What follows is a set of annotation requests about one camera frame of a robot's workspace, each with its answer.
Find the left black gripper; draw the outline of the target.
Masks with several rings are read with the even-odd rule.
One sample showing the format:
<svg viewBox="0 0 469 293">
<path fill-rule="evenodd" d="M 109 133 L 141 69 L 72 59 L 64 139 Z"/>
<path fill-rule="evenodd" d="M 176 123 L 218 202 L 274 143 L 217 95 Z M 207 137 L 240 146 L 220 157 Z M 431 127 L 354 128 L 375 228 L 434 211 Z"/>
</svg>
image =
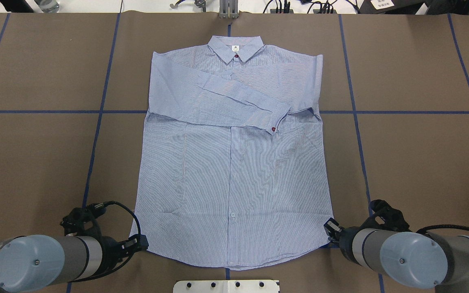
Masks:
<svg viewBox="0 0 469 293">
<path fill-rule="evenodd" d="M 130 258 L 138 252 L 146 251 L 148 248 L 149 243 L 146 235 L 130 236 L 126 241 L 118 242 L 115 246 L 118 261 Z"/>
</svg>

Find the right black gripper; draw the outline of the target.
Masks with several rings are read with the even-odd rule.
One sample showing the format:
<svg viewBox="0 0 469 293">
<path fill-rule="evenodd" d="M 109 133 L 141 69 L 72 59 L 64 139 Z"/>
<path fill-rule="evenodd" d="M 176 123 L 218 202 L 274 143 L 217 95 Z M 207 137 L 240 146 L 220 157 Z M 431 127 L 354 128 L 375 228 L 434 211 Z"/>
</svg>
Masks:
<svg viewBox="0 0 469 293">
<path fill-rule="evenodd" d="M 332 245 L 339 246 L 340 235 L 342 228 L 334 218 L 329 218 L 323 225 L 324 230 L 328 236 L 329 242 Z"/>
</svg>

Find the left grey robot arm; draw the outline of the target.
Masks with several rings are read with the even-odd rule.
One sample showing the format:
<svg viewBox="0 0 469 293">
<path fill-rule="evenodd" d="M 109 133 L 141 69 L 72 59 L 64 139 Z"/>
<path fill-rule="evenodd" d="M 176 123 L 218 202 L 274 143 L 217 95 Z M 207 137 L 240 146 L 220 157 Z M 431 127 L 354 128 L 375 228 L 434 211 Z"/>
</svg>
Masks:
<svg viewBox="0 0 469 293">
<path fill-rule="evenodd" d="M 0 293 L 38 291 L 64 282 L 85 282 L 114 273 L 148 249 L 145 235 L 117 242 L 110 237 L 31 235 L 0 241 Z"/>
</svg>

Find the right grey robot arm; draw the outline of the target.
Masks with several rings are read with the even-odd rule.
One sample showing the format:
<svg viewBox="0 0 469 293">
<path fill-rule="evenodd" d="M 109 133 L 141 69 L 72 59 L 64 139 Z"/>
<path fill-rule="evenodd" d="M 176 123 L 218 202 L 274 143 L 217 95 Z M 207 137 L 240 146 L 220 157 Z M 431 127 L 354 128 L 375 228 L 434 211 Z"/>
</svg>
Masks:
<svg viewBox="0 0 469 293">
<path fill-rule="evenodd" d="M 332 218 L 324 228 L 331 243 L 356 265 L 407 287 L 469 293 L 468 235 L 397 232 L 375 221 L 343 228 Z"/>
</svg>

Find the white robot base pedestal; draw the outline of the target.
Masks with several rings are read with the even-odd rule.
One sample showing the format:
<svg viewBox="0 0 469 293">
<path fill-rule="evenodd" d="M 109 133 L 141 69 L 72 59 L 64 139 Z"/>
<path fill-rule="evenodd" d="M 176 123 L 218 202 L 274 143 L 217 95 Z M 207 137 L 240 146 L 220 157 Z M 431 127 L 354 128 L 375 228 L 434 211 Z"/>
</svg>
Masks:
<svg viewBox="0 0 469 293">
<path fill-rule="evenodd" d="M 280 293 L 278 280 L 183 280 L 173 293 Z"/>
</svg>

